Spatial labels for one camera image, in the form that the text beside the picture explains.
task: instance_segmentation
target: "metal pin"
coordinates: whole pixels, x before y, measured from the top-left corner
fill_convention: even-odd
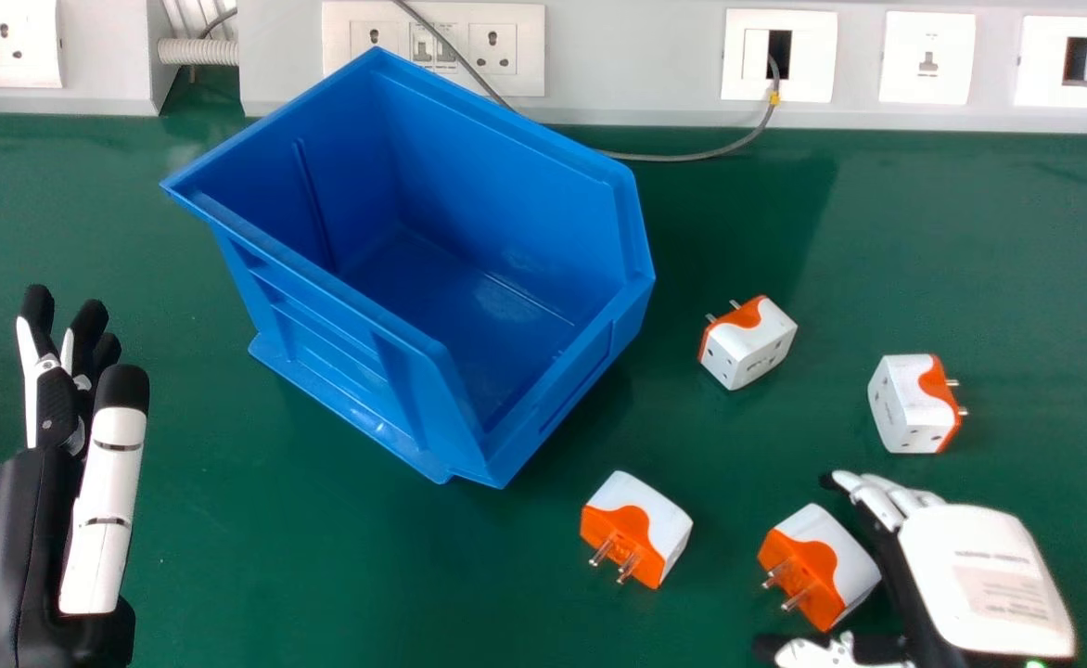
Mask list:
[[[784,571],[786,569],[786,567],[787,567],[788,564],[789,564],[789,559],[788,559],[788,562],[778,563],[777,566],[775,566],[772,569],[767,570],[767,579],[765,579],[765,581],[762,583],[762,588],[763,589],[770,589],[770,588],[775,587],[775,584],[778,583],[778,579],[780,579],[780,577],[782,577],[782,571]]]
[[[614,539],[607,538],[605,542],[602,543],[602,546],[599,546],[599,549],[595,551],[594,556],[589,559],[589,565],[594,568],[602,565],[602,562],[605,559],[605,555],[609,554],[611,546],[614,546]]]
[[[788,597],[788,600],[783,601],[780,605],[782,612],[790,613],[792,612],[792,609],[799,607],[799,604],[803,603],[803,600],[807,597],[807,592],[810,591],[811,588],[803,589],[803,591],[799,592],[797,595],[790,596]]]
[[[634,575],[634,569],[638,567],[638,563],[641,562],[641,557],[636,553],[629,553],[629,557],[625,559],[625,563],[619,568],[619,579],[616,582],[624,583],[625,579]]]

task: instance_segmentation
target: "blue plastic bin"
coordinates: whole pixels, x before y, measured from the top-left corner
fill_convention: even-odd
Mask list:
[[[654,285],[624,165],[379,49],[162,186],[250,353],[437,482],[505,487]]]

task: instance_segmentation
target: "white corrugated pipe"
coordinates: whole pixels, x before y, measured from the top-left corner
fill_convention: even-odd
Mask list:
[[[238,42],[226,39],[161,39],[157,53],[166,65],[238,65]]]

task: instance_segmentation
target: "black rectangular opening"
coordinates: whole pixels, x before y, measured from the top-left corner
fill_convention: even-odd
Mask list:
[[[767,54],[774,59],[778,65],[778,79],[790,79],[790,30],[770,30],[770,43]],[[767,79],[774,78],[774,70],[770,67],[767,61]]]
[[[1087,76],[1087,37],[1069,37],[1064,80],[1084,80],[1085,76]]]

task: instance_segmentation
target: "electrical outlet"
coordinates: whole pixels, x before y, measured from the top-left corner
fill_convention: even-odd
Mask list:
[[[782,100],[832,102],[836,12],[727,10],[721,99],[766,99],[772,84],[772,55],[780,71]]]
[[[0,88],[61,88],[55,0],[0,0]]]
[[[484,93],[484,89],[459,66],[459,55],[484,77],[489,76],[493,88],[505,97],[544,97],[544,4],[412,5],[458,52],[388,0],[327,0],[322,3],[323,75],[336,72],[370,48],[383,47],[474,92]]]
[[[976,14],[887,12],[882,102],[966,105]]]
[[[1087,109],[1087,88],[1064,79],[1087,79],[1087,16],[1022,18],[1014,104]]]

